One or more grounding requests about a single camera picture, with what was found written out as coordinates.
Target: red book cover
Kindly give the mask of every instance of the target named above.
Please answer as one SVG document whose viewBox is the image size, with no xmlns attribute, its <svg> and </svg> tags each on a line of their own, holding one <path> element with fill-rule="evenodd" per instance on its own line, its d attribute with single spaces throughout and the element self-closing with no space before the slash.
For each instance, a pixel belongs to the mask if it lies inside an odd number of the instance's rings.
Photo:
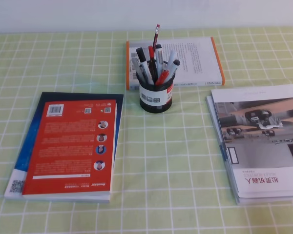
<svg viewBox="0 0 293 234">
<path fill-rule="evenodd" d="M 23 195 L 109 192 L 115 100 L 47 102 Z"/>
</svg>

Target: blue book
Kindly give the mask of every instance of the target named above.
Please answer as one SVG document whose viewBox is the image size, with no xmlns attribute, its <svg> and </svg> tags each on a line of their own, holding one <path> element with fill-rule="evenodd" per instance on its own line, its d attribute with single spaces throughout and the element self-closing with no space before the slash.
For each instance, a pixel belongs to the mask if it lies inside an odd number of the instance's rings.
<svg viewBox="0 0 293 234">
<path fill-rule="evenodd" d="M 57 93 L 57 92 L 42 92 L 39 103 L 37 105 L 32 122 L 29 126 L 26 138 L 21 148 L 19 157 L 11 174 L 8 186 L 5 190 L 4 197 L 10 199 L 24 199 L 22 196 L 23 187 L 28 171 L 28 166 L 35 146 L 36 136 L 38 133 L 40 121 L 44 105 L 51 101 L 80 101 L 80 100 L 116 100 L 116 132 L 115 132 L 115 152 L 117 150 L 117 141 L 119 128 L 121 123 L 122 107 L 124 95 L 122 94 L 79 94 L 79 93 Z M 101 201 L 99 197 L 84 196 L 77 200 L 96 200 Z M 76 200 L 75 198 L 52 197 L 52 200 Z"/>
</svg>

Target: red marker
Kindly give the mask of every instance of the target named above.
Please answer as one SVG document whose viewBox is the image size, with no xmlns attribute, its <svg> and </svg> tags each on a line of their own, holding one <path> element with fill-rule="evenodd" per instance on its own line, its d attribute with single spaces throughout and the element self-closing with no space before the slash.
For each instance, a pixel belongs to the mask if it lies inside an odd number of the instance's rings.
<svg viewBox="0 0 293 234">
<path fill-rule="evenodd" d="M 156 81 L 155 85 L 161 85 L 164 84 L 165 79 L 169 75 L 169 70 L 163 71 L 159 79 Z"/>
<path fill-rule="evenodd" d="M 158 30 L 160 29 L 160 25 L 156 25 L 155 35 L 154 35 L 154 41 L 153 41 L 153 51 L 155 51 L 155 46 L 157 43 L 157 37 L 158 37 Z"/>
<path fill-rule="evenodd" d="M 148 47 L 148 51 L 150 53 L 150 64 L 148 67 L 150 69 L 153 82 L 155 83 L 157 81 L 157 76 L 156 76 L 157 71 L 156 71 L 156 65 L 155 65 L 155 59 L 154 59 L 154 51 L 151 45 Z"/>
</svg>

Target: black pen holder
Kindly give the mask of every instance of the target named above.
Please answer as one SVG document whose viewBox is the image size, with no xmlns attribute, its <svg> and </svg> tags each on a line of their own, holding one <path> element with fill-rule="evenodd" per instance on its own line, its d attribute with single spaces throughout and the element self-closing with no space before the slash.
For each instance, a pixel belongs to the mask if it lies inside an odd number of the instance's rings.
<svg viewBox="0 0 293 234">
<path fill-rule="evenodd" d="M 164 61 L 163 65 L 166 69 L 167 62 Z M 145 111 L 150 113 L 162 113 L 171 107 L 172 88 L 175 75 L 176 74 L 174 74 L 168 82 L 161 85 L 139 82 L 140 106 Z"/>
</svg>

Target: marker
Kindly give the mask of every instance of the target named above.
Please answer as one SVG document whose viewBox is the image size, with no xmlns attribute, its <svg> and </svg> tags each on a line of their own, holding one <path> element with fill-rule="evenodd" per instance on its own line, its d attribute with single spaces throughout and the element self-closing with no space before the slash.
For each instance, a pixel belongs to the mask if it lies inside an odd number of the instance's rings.
<svg viewBox="0 0 293 234">
<path fill-rule="evenodd" d="M 155 83 L 157 80 L 157 71 L 156 71 L 156 66 L 155 66 L 154 51 L 153 51 L 153 48 L 151 45 L 148 47 L 148 51 L 150 53 L 150 64 L 148 67 L 149 67 L 151 75 L 152 75 L 152 80 Z"/>
<path fill-rule="evenodd" d="M 169 71 L 163 71 L 161 76 L 156 81 L 156 85 L 164 84 L 165 79 L 168 77 Z"/>
<path fill-rule="evenodd" d="M 160 44 L 156 45 L 155 55 L 156 55 L 157 77 L 160 77 L 163 72 L 163 49 Z"/>
<path fill-rule="evenodd" d="M 177 52 L 172 50 L 169 55 L 167 69 L 172 65 L 172 63 L 177 59 Z"/>
<path fill-rule="evenodd" d="M 166 77 L 166 79 L 164 80 L 164 83 L 168 82 L 173 75 L 175 74 L 175 72 L 177 71 L 178 67 L 180 65 L 180 61 L 179 60 L 175 60 L 172 65 L 170 67 L 168 67 L 169 70 L 169 75 Z"/>
<path fill-rule="evenodd" d="M 145 54 L 143 53 L 142 47 L 136 49 L 136 52 L 138 54 L 140 63 L 142 65 L 142 73 L 145 72 L 145 74 L 146 74 L 147 83 L 148 84 L 154 84 L 154 82 L 152 80 L 152 76 L 151 76 L 150 70 L 147 67 L 147 60 L 146 60 Z"/>
<path fill-rule="evenodd" d="M 157 38 L 158 38 L 158 30 L 160 29 L 160 25 L 157 24 L 156 25 L 156 29 L 155 29 L 155 35 L 154 35 L 154 40 L 153 40 L 153 51 L 155 51 L 155 46 L 156 46 L 156 43 L 157 43 Z"/>
<path fill-rule="evenodd" d="M 143 74 L 142 74 L 141 69 L 139 67 L 139 64 L 138 64 L 137 59 L 136 58 L 132 58 L 131 61 L 132 61 L 133 66 L 135 67 L 135 70 L 137 71 L 137 74 L 138 74 L 137 79 L 140 82 L 143 81 L 144 80 L 144 77 L 143 77 Z"/>
</svg>

